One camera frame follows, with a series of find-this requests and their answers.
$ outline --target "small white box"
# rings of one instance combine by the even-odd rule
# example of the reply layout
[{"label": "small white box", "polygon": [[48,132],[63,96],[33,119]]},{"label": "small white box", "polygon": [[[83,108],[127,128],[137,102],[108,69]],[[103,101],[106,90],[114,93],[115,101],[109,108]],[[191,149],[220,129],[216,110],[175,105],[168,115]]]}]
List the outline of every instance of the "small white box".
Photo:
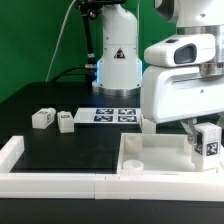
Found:
[{"label": "small white box", "polygon": [[220,164],[222,128],[209,122],[196,124],[202,143],[192,152],[192,162],[201,170],[216,169]]},{"label": "small white box", "polygon": [[70,112],[61,111],[58,113],[58,126],[61,133],[74,132],[74,121]]},{"label": "small white box", "polygon": [[42,108],[34,115],[32,115],[33,128],[47,128],[54,121],[55,114],[56,110],[54,108]]}]

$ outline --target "green wall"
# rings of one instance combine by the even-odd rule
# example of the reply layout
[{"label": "green wall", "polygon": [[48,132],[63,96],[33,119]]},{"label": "green wall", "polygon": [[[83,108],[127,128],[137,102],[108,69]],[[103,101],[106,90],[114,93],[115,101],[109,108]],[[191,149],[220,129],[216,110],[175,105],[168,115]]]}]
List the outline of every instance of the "green wall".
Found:
[{"label": "green wall", "polygon": [[[65,13],[72,0],[1,0],[0,5],[0,102],[30,82],[45,81]],[[138,0],[125,8],[136,14]],[[93,44],[101,56],[101,21],[91,21]],[[153,10],[152,0],[141,0],[139,54],[175,33],[173,24]],[[73,9],[53,66],[51,77],[86,63],[86,47],[80,12]],[[73,78],[83,81],[83,77]]]}]

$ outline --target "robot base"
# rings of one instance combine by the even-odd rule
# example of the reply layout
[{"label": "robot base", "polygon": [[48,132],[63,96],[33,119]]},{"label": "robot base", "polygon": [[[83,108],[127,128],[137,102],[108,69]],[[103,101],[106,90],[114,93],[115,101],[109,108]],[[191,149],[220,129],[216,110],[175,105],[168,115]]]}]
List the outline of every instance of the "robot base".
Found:
[{"label": "robot base", "polygon": [[92,84],[93,92],[101,93],[109,96],[132,96],[140,93],[140,87],[135,89],[106,89],[99,86],[96,82]]}]

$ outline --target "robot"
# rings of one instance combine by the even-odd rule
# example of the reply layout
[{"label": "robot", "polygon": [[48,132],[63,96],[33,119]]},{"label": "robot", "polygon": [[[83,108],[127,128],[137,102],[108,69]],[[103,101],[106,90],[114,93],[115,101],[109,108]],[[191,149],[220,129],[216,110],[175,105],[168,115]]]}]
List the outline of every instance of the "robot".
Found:
[{"label": "robot", "polygon": [[[181,121],[196,170],[223,167],[224,1],[154,3],[160,16],[176,23],[177,33],[145,50],[152,66],[143,75],[142,114],[154,123]],[[197,124],[197,117],[216,113],[221,113],[218,125]]]},{"label": "robot", "polygon": [[[140,92],[142,62],[137,56],[137,19],[121,7],[126,0],[78,0],[87,36],[89,64],[97,65],[93,90],[106,95],[128,96]],[[103,56],[96,62],[87,17],[102,14]]]}]

